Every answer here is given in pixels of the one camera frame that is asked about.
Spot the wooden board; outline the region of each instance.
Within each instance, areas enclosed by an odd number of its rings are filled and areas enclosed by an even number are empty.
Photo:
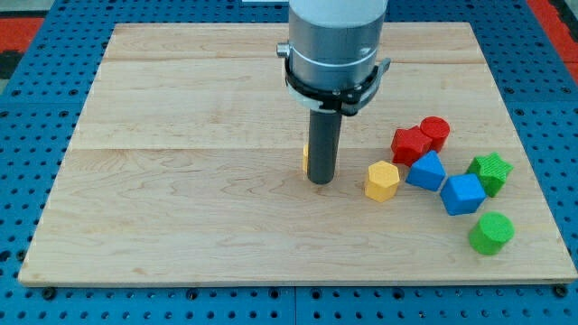
[[[29,286],[563,283],[577,274],[466,23],[389,23],[375,100],[342,128],[328,186],[301,172],[307,116],[284,87],[285,24],[120,24],[22,270]],[[498,151],[516,169],[473,215],[402,183],[364,197],[394,130],[452,126],[450,174]],[[407,169],[402,168],[402,176]],[[467,233],[484,211],[516,225],[496,256]]]

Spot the green block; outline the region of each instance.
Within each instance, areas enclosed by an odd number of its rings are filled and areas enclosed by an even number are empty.
[[[493,198],[504,186],[506,178],[513,169],[514,166],[504,162],[498,153],[490,153],[487,156],[476,156],[466,173],[478,175],[481,187],[489,197]]]
[[[470,245],[483,255],[495,255],[514,236],[512,222],[498,212],[487,212],[470,231]]]

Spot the blue pegboard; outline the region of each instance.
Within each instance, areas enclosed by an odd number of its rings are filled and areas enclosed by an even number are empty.
[[[526,3],[393,0],[387,19],[471,23],[576,262],[578,89]],[[0,323],[575,322],[575,283],[567,291],[549,285],[58,288],[51,297],[51,290],[16,281],[115,23],[286,20],[285,6],[241,7],[238,0],[56,1],[0,97]]]

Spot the red surface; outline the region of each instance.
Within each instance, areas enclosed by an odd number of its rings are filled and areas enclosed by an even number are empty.
[[[0,52],[24,53],[44,22],[44,18],[0,18]]]
[[[424,135],[432,138],[430,150],[439,153],[445,144],[445,139],[450,135],[450,125],[441,117],[429,116],[424,118],[419,127]]]
[[[391,150],[394,152],[393,163],[403,163],[411,167],[430,150],[432,139],[424,135],[419,126],[410,129],[397,129]]]
[[[558,11],[547,0],[527,0],[527,3],[570,70],[574,81],[578,83],[578,69],[575,65],[578,63],[578,43],[570,36],[568,26],[558,18]]]

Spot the green cylinder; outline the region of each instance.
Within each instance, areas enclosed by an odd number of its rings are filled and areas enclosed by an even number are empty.
[[[483,255],[495,255],[514,236],[512,222],[498,212],[484,213],[470,231],[470,245]]]

